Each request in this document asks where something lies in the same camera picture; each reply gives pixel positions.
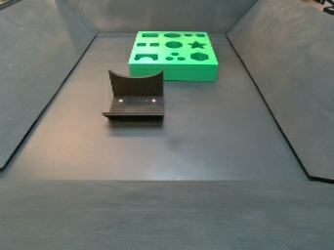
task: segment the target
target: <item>shape sorter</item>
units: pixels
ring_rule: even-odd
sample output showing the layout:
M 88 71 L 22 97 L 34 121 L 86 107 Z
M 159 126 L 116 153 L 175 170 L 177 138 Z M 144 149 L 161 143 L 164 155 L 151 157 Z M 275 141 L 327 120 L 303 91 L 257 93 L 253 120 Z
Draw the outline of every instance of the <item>shape sorter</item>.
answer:
M 132 76 L 163 70 L 164 80 L 216 79 L 217 60 L 205 32 L 140 31 L 128 65 Z

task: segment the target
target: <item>black bracket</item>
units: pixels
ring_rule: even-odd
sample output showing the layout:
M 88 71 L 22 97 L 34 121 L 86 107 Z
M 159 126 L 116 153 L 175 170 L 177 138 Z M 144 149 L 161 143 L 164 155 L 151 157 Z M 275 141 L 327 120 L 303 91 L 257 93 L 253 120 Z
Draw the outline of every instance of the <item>black bracket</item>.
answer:
M 111 70 L 109 80 L 113 93 L 109 112 L 112 118 L 161 118 L 164 115 L 163 71 L 144 77 L 116 74 Z

